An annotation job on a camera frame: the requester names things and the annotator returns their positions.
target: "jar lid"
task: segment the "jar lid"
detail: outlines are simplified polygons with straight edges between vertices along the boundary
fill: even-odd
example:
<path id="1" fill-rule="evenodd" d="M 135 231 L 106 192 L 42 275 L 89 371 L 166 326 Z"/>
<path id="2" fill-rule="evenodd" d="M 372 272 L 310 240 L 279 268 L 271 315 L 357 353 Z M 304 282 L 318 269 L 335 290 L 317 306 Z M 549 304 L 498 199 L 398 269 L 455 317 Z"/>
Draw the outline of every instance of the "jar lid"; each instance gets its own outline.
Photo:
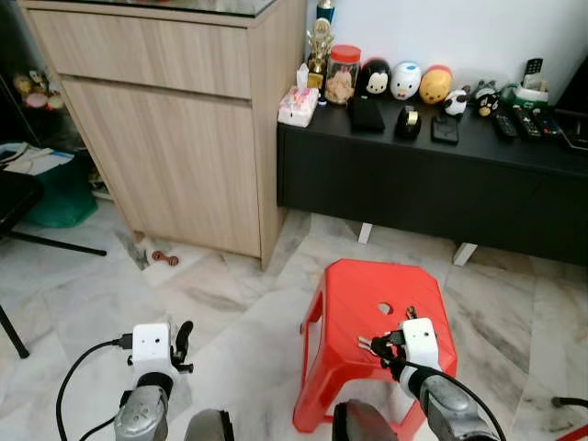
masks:
<path id="1" fill-rule="evenodd" d="M 335 62 L 359 62 L 361 49 L 348 44 L 337 44 L 331 49 L 331 60 Z"/>

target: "black chair leg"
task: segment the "black chair leg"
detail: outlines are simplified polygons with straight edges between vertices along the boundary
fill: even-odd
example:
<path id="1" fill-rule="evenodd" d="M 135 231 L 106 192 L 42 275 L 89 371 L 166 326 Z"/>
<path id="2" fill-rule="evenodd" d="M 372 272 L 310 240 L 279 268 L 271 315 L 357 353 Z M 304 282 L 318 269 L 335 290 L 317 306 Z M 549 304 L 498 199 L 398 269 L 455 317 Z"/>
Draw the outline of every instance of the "black chair leg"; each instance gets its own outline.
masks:
<path id="1" fill-rule="evenodd" d="M 19 241 L 40 243 L 41 245 L 54 246 L 55 248 L 62 248 L 64 250 L 79 251 L 80 253 L 95 255 L 107 255 L 107 252 L 104 250 L 87 248 L 85 246 L 74 245 L 72 243 L 53 241 L 51 239 L 45 239 L 44 237 L 31 236 L 30 234 L 25 234 L 23 232 L 2 232 L 1 235 L 11 239 L 18 239 Z"/>
<path id="2" fill-rule="evenodd" d="M 10 320 L 8 320 L 8 316 L 2 309 L 2 306 L 0 306 L 0 323 L 4 327 L 4 330 L 8 334 L 8 337 L 12 341 L 12 344 L 17 349 L 17 352 L 20 355 L 20 357 L 27 358 L 29 356 L 28 350 L 20 340 L 20 337 L 18 336 L 17 331 L 15 331 L 15 328 L 12 326 L 12 323 L 10 322 Z"/>

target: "white tile floor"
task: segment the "white tile floor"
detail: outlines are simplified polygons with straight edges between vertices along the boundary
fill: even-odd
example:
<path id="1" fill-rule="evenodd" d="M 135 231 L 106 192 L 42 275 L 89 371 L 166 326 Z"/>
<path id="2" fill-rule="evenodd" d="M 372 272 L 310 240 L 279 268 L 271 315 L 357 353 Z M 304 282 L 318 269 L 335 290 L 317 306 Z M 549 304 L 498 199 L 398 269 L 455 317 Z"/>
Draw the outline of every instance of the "white tile floor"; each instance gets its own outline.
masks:
<path id="1" fill-rule="evenodd" d="M 18 359 L 0 332 L 2 440 L 59 439 L 57 390 L 90 345 L 138 322 L 186 319 L 197 324 L 189 355 L 196 371 L 175 385 L 168 439 L 182 440 L 189 418 L 207 407 L 231 412 L 237 441 L 331 439 L 328 424 L 298 434 L 291 413 L 300 386 L 298 326 L 322 270 L 342 257 L 418 265 L 437 279 L 458 377 L 488 402 L 510 440 L 553 440 L 588 420 L 548 402 L 554 394 L 588 397 L 585 268 L 484 248 L 456 267 L 450 241 L 374 227 L 361 245 L 357 225 L 296 211 L 266 272 L 235 254 L 162 241 L 135 246 L 109 203 L 74 229 L 19 228 L 102 247 L 108 256 L 0 242 L 0 302 L 31 351 Z M 154 248 L 178 255 L 180 265 L 153 262 Z M 116 411 L 130 385 L 126 356 L 107 349 L 75 373 L 63 411 L 70 439 Z M 114 435 L 108 428 L 91 439 Z M 433 438 L 424 427 L 416 439 Z"/>

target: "tissue box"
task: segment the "tissue box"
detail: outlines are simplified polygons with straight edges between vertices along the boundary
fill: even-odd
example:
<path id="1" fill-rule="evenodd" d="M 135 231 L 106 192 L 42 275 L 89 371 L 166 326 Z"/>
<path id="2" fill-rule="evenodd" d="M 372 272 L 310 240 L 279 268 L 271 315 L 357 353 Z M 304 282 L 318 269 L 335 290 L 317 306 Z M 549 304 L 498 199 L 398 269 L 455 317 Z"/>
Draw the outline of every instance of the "tissue box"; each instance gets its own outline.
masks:
<path id="1" fill-rule="evenodd" d="M 277 121 L 290 126 L 308 126 L 318 100 L 319 89 L 298 89 L 292 86 L 279 103 Z"/>

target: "stool hole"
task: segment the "stool hole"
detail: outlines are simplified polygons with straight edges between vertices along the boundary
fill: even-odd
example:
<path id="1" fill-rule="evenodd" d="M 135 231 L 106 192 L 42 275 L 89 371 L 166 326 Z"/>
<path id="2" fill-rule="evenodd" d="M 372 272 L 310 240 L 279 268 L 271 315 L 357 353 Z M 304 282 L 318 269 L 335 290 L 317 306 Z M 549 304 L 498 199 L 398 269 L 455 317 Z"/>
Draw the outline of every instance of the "stool hole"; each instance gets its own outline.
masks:
<path id="1" fill-rule="evenodd" d="M 379 303 L 378 309 L 384 315 L 390 315 L 394 313 L 394 309 L 388 303 Z"/>

